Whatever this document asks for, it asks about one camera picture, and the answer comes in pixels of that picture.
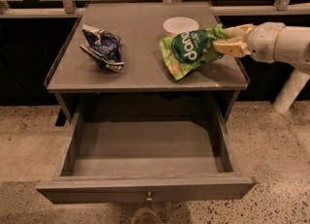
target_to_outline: speckled floor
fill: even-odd
[[[0,107],[0,223],[310,223],[310,102],[278,114],[268,102],[237,102],[227,124],[240,170],[258,184],[242,200],[53,205],[35,190],[52,178],[69,125],[58,107]]]

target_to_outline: open drawer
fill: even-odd
[[[85,94],[52,181],[53,203],[240,199],[255,184],[233,159],[214,92]]]

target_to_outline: gray tabletop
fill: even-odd
[[[204,64],[176,81],[168,71],[158,43],[163,23],[174,16],[194,19],[200,28],[217,22],[207,3],[91,3],[88,5],[47,90],[53,93],[143,92],[245,89],[247,80],[233,57]],[[88,45],[82,25],[106,29],[121,38],[119,73],[100,68],[80,48]]]

